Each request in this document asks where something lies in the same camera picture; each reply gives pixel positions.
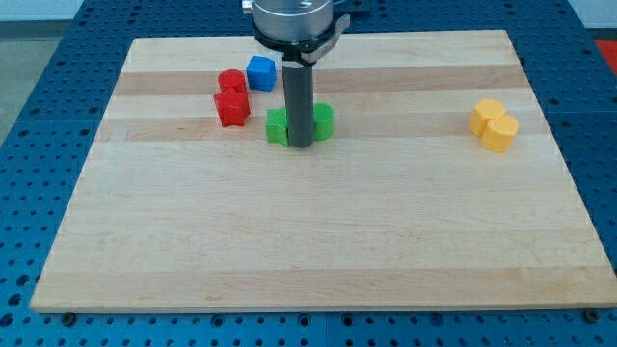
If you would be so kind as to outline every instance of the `green block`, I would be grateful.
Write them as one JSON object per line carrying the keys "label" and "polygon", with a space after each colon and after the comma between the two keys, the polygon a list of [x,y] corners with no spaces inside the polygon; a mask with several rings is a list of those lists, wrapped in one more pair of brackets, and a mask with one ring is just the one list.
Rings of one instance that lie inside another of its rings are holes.
{"label": "green block", "polygon": [[266,138],[270,144],[281,144],[289,147],[287,135],[287,110],[284,106],[278,109],[269,109],[266,121]]}
{"label": "green block", "polygon": [[324,141],[335,132],[335,111],[330,105],[316,103],[313,106],[315,119],[315,141]]}

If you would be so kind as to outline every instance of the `blue pegboard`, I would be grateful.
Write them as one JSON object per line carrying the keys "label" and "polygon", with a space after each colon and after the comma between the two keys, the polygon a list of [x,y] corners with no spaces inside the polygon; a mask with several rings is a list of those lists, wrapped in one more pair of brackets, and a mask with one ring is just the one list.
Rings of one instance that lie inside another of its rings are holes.
{"label": "blue pegboard", "polygon": [[[566,0],[373,0],[352,32],[505,29],[613,267],[616,81]],[[248,35],[227,0],[86,0],[0,149],[1,346],[617,345],[617,310],[39,315],[28,302],[134,38]]]}

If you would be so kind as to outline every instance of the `wooden board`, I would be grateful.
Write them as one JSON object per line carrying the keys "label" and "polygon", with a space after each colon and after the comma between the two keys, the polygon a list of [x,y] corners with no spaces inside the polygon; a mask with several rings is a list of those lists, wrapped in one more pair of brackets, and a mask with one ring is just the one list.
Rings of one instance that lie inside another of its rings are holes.
{"label": "wooden board", "polygon": [[[345,35],[335,136],[268,145],[281,83],[223,129],[251,38],[138,39],[31,306],[41,312],[612,307],[617,280],[502,31]],[[497,98],[506,154],[468,129]]]}

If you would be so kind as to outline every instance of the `perforated metal table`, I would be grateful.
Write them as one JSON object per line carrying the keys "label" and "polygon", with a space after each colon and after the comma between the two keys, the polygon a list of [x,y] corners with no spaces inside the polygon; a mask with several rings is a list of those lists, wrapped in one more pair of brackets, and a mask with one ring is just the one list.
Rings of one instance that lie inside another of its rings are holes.
{"label": "perforated metal table", "polygon": [[[616,267],[616,80],[568,2],[373,0],[370,9],[351,32],[508,31]],[[617,345],[616,309],[77,315],[69,326],[30,310],[132,40],[248,34],[235,1],[85,1],[0,149],[0,346]]]}

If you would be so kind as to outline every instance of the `toy block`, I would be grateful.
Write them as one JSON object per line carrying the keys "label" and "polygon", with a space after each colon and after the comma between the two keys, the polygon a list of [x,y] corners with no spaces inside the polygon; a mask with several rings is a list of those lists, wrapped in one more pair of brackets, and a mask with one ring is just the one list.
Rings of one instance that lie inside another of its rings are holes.
{"label": "toy block", "polygon": [[245,93],[226,92],[214,95],[214,104],[223,127],[244,126],[244,120],[251,113],[249,96]]}
{"label": "toy block", "polygon": [[503,153],[508,151],[518,131],[519,122],[510,115],[505,115],[497,120],[489,120],[480,143],[488,150]]}
{"label": "toy block", "polygon": [[330,105],[315,103],[315,141],[324,141],[332,137],[335,132],[335,112]]}
{"label": "toy block", "polygon": [[287,134],[287,110],[285,107],[270,109],[267,111],[266,138],[270,144],[281,144],[289,147]]}
{"label": "toy block", "polygon": [[473,108],[469,118],[469,129],[475,136],[482,136],[489,120],[496,120],[506,113],[505,107],[497,100],[482,99]]}
{"label": "toy block", "polygon": [[247,77],[251,89],[271,92],[277,82],[277,68],[274,61],[253,56],[247,66]]}
{"label": "toy block", "polygon": [[227,69],[219,74],[221,93],[247,93],[247,82],[244,73],[237,69]]}

